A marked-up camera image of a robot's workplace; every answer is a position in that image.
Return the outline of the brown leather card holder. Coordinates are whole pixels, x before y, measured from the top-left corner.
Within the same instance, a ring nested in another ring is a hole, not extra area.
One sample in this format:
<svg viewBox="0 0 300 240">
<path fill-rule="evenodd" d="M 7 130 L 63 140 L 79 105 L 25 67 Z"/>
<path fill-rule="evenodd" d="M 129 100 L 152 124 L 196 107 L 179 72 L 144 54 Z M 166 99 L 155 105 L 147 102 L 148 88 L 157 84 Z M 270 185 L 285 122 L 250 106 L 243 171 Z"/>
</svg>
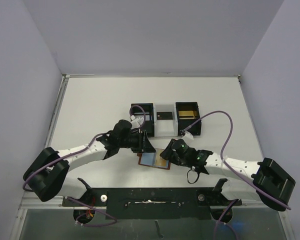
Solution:
<svg viewBox="0 0 300 240">
<path fill-rule="evenodd" d="M 139 157 L 138 164 L 141 166 L 150 167 L 150 168 L 170 170 L 171 164 L 169 161 L 168 161 L 169 162 L 168 169 L 154 167 L 153 164 L 154 164 L 155 155 L 156 155 L 156 152 L 155 153 L 138 153 L 137 154 L 137 156 Z"/>
</svg>

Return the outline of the black white card sorting tray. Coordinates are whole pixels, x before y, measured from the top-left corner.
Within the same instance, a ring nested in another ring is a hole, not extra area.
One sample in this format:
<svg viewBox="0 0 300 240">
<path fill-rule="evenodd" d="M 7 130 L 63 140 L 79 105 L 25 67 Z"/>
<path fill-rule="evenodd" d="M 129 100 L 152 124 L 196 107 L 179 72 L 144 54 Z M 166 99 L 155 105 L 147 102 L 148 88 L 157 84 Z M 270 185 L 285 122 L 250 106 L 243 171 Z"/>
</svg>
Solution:
<svg viewBox="0 0 300 240">
<path fill-rule="evenodd" d="M 179 119 L 178 111 L 189 110 L 197 112 L 197 119 Z M 173 120 L 157 120 L 157 112 L 172 112 Z M 197 102 L 132 103 L 129 115 L 144 117 L 143 125 L 132 129 L 146 131 L 151 138 L 181 137 L 183 131 L 193 136 L 201 135 L 202 122 Z"/>
</svg>

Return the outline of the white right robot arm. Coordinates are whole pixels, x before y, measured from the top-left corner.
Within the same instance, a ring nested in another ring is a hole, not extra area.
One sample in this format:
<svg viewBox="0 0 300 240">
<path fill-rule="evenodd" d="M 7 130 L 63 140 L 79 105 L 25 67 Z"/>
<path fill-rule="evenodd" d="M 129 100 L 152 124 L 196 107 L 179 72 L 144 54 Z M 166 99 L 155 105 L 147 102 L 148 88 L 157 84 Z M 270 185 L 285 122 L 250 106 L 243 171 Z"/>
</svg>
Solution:
<svg viewBox="0 0 300 240">
<path fill-rule="evenodd" d="M 262 201 L 279 212 L 290 208 L 289 200 L 296 181 L 271 158 L 246 161 L 221 157 L 210 150 L 190 147 L 183 139 L 172 139 L 160 153 L 160 157 L 177 166 L 188 167 L 199 175 L 219 175 L 226 179 L 240 180 L 240 184 L 229 183 L 212 192 L 217 204 L 246 199 Z"/>
</svg>

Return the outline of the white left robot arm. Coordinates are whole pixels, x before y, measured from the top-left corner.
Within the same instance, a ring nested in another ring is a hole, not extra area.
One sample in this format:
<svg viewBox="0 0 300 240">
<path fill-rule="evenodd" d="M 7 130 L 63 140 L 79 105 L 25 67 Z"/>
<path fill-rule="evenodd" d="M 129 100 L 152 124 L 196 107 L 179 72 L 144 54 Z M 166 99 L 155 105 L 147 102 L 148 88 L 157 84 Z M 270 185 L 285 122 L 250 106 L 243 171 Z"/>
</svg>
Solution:
<svg viewBox="0 0 300 240">
<path fill-rule="evenodd" d="M 120 149 L 130 149 L 135 154 L 156 151 L 146 131 L 133 129 L 131 122 L 122 119 L 112 130 L 95 135 L 87 144 L 65 150 L 44 148 L 24 173 L 22 188 L 35 193 L 42 202 L 62 196 L 85 206 L 92 199 L 92 188 L 82 178 L 70 177 L 68 173 L 109 159 Z"/>
</svg>

